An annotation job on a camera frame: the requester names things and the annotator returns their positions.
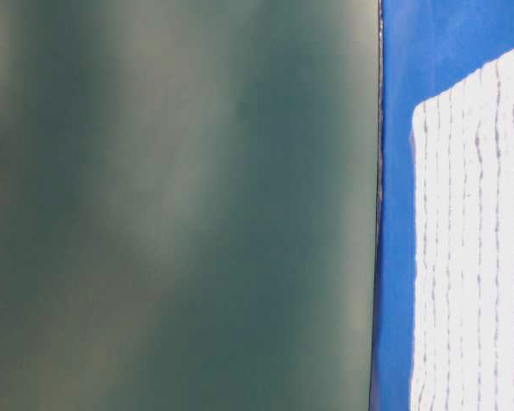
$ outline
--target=green panel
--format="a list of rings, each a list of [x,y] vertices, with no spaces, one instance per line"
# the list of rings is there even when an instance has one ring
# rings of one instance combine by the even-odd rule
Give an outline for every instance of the green panel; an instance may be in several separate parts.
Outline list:
[[[366,0],[0,0],[0,410],[364,410]]]

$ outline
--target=white cloth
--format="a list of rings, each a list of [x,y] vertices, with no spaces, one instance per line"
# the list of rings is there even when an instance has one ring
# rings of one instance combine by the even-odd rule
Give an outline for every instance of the white cloth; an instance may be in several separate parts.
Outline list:
[[[415,108],[412,410],[514,409],[514,50]]]

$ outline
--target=green board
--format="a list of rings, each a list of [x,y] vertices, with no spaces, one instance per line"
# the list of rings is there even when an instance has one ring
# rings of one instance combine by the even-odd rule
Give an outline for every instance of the green board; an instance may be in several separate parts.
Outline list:
[[[0,1],[0,410],[368,408],[377,6]]]

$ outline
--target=blue fabric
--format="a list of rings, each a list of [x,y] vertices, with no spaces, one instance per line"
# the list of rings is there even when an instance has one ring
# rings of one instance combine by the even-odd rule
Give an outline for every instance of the blue fabric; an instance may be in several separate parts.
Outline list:
[[[413,109],[514,48],[514,0],[385,0],[384,202],[371,409],[409,409],[415,281]]]

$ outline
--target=white striped fabric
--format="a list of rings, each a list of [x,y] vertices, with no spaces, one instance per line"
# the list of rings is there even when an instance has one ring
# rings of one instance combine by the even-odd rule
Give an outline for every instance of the white striped fabric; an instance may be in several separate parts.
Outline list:
[[[514,50],[415,108],[412,410],[514,409]]]

